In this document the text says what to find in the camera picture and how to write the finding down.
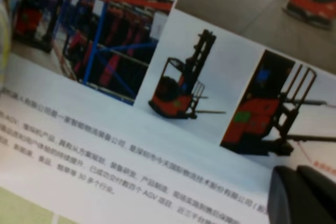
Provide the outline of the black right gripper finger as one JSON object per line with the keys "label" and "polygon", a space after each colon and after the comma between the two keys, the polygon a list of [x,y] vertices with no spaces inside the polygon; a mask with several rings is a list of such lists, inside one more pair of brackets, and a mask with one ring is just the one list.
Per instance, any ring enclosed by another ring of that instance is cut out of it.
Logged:
{"label": "black right gripper finger", "polygon": [[272,170],[268,203],[270,223],[335,223],[335,182],[310,166]]}

